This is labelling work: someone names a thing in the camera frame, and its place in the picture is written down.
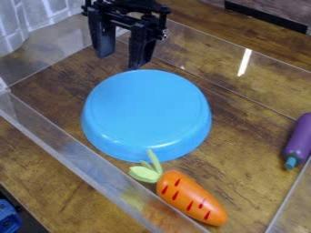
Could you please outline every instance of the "blue bowl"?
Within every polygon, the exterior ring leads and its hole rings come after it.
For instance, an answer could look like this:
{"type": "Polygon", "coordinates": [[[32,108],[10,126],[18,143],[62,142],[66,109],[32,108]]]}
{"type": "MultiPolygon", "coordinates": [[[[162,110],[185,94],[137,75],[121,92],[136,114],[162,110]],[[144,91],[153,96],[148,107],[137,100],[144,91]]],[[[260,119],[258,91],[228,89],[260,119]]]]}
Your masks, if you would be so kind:
{"type": "Polygon", "coordinates": [[[105,79],[90,91],[81,114],[88,141],[128,162],[160,162],[189,153],[205,139],[210,112],[198,88],[182,77],[136,70],[105,79]]]}

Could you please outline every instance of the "purple eggplant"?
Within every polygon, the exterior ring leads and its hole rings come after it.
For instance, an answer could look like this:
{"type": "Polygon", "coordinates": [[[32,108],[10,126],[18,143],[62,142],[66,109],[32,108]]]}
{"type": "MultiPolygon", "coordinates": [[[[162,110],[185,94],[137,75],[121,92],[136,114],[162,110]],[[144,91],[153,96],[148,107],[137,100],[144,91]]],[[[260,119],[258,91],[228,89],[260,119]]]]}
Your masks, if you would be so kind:
{"type": "Polygon", "coordinates": [[[291,140],[284,149],[285,169],[303,164],[311,153],[311,112],[303,114],[296,122],[291,140]]]}

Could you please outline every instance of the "wooden table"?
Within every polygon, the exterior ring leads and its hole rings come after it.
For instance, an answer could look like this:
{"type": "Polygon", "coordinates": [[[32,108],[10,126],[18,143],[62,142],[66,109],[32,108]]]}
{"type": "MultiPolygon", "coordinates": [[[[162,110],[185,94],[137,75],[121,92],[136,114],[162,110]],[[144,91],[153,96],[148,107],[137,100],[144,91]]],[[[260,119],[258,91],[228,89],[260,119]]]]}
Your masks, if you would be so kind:
{"type": "MultiPolygon", "coordinates": [[[[172,20],[311,69],[308,36],[197,1],[162,3],[173,9],[172,20]]],[[[121,43],[116,46],[109,59],[98,59],[86,48],[10,88],[89,147],[78,115],[90,89],[126,68],[126,47],[121,43]]],[[[177,168],[194,177],[222,202],[228,224],[206,228],[212,232],[264,232],[299,172],[284,171],[278,158],[292,119],[156,58],[142,68],[165,69],[184,76],[209,99],[214,127],[208,140],[186,157],[164,164],[164,168],[177,168]]],[[[230,86],[241,90],[234,83],[230,86]]],[[[292,109],[273,104],[292,118],[305,107],[304,102],[292,109]]],[[[2,118],[0,127],[0,183],[50,232],[148,232],[2,118]]],[[[128,171],[129,163],[101,155],[128,171]]]]}

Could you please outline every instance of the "blue plastic bowl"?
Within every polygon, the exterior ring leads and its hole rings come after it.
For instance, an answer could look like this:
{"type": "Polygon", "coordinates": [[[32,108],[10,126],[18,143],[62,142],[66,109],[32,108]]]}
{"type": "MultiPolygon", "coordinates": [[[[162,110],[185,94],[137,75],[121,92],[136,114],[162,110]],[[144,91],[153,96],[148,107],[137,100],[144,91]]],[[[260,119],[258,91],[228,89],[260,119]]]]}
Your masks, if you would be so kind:
{"type": "Polygon", "coordinates": [[[136,70],[105,79],[90,91],[81,127],[92,145],[128,162],[160,162],[189,153],[210,127],[210,112],[198,88],[157,70],[136,70]]]}

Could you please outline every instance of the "toy carrot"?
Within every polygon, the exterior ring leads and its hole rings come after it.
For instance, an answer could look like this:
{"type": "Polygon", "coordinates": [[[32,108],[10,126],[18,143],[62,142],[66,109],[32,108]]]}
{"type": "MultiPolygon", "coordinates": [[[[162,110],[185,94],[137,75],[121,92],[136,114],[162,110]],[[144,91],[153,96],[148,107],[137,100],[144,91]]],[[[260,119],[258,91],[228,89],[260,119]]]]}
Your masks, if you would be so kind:
{"type": "Polygon", "coordinates": [[[212,226],[225,223],[226,213],[210,193],[181,172],[169,170],[162,173],[160,163],[148,149],[152,167],[141,161],[141,166],[129,168],[129,175],[146,183],[156,183],[156,194],[186,216],[212,226]]]}

